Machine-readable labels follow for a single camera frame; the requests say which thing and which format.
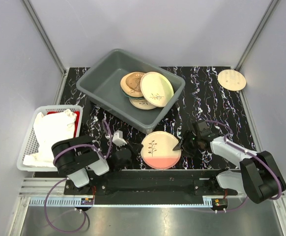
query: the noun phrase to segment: plate with plant design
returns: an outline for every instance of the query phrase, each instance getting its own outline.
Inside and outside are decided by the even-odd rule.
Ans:
[[[165,107],[174,94],[169,80],[157,72],[142,76],[141,91],[145,99],[156,107]]]
[[[143,139],[142,144],[142,159],[154,169],[171,168],[181,157],[181,150],[172,150],[178,144],[178,139],[170,133],[164,131],[150,133]]]
[[[129,97],[129,100],[133,106],[135,106],[136,108],[142,109],[142,110],[152,110],[152,109],[156,108],[156,106],[150,104],[145,99],[140,100],[140,99],[135,99],[135,98]]]

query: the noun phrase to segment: white towel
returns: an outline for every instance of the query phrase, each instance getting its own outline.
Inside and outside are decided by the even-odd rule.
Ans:
[[[69,109],[47,116],[39,113],[33,125],[39,144],[38,153],[25,155],[23,164],[34,167],[54,167],[51,147],[59,141],[74,137],[76,116]]]

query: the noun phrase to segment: aluminum frame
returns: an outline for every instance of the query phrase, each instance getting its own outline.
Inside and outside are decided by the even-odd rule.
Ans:
[[[56,97],[55,97],[55,104],[58,104],[62,95],[62,91],[64,88],[64,84],[65,84],[65,80],[67,77],[67,72],[66,72],[66,68],[63,66],[61,60],[59,59],[59,57],[57,56],[57,53],[55,52],[47,34],[45,33],[45,30],[43,28],[43,26],[41,25],[39,18],[37,16],[37,14],[35,13],[30,0],[22,0],[22,2],[24,3],[24,6],[26,8],[26,10],[28,11],[29,15],[31,16],[34,25],[36,26],[37,30],[39,31],[46,47],[48,48],[49,52],[51,53],[55,63],[57,64],[60,72],[63,74],[63,78],[61,80],[61,83],[59,85]],[[270,16],[272,15],[272,13],[275,11],[276,6],[278,5],[278,3],[280,2],[280,0],[272,0],[263,16],[263,18],[261,19],[258,27],[256,28],[252,38],[250,39],[244,53],[242,54],[237,66],[236,66],[236,70],[240,70],[247,58],[247,56],[249,55],[249,53],[251,52],[255,42],[257,41],[258,37],[260,36],[262,30],[264,29],[264,27],[266,26],[266,23],[268,22],[268,20],[270,19]],[[246,113],[247,119],[248,119],[248,123],[250,126],[250,130],[252,133],[252,137],[253,140],[255,142],[256,145],[256,149],[257,151],[261,151],[262,150],[262,146],[261,146],[261,142],[259,139],[259,136],[257,134],[256,131],[256,126],[255,123],[252,119],[251,116],[251,111],[247,102],[247,98],[244,94],[243,91],[240,92],[240,97],[241,97],[241,101],[244,107],[244,111]],[[60,179],[59,178],[25,178],[24,180],[24,184],[23,187],[20,191],[20,196],[17,199],[17,202],[15,204],[14,207],[14,218],[12,220],[12,224],[9,230],[8,235],[10,236],[19,236],[23,227],[23,223],[24,223],[24,219],[27,213],[27,209],[30,203],[30,198],[31,197],[35,197],[35,196],[46,196],[48,191],[50,190],[50,188],[56,183],[58,182]],[[63,191],[64,191],[64,186],[65,183],[61,183],[56,189],[55,192],[53,192],[51,194],[52,197],[64,197],[63,195]],[[280,221],[280,225],[281,228],[283,230],[284,235],[286,236],[286,198],[283,195],[279,200],[274,201],[274,206],[276,209],[276,213],[277,216],[279,218]]]

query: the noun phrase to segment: black marble surface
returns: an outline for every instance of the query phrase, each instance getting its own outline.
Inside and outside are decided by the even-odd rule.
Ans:
[[[234,132],[231,139],[246,148],[255,149],[247,118],[238,92],[221,87],[217,75],[228,67],[163,67],[186,81],[185,89],[176,104],[156,126],[154,131],[166,131],[180,139],[191,123],[199,119],[212,119],[228,125]],[[102,152],[108,150],[109,141],[101,120],[105,119],[112,132],[123,131],[123,137],[139,144],[146,136],[130,125],[91,103],[77,90],[76,82],[88,68],[70,68],[60,104],[76,104],[83,107],[80,136],[91,135],[97,140]],[[213,131],[227,134],[223,127],[212,126]],[[222,169],[235,166],[208,151],[196,151],[194,158],[182,156],[172,169]],[[151,169],[138,156],[129,169]]]

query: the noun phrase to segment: gray plastic bin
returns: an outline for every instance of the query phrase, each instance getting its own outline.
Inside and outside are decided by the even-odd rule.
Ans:
[[[140,110],[122,93],[120,81],[128,73],[155,71],[164,75],[172,84],[174,96],[163,108]],[[122,49],[115,49],[100,59],[77,82],[78,90],[109,113],[139,131],[149,134],[167,114],[181,95],[185,81]]]

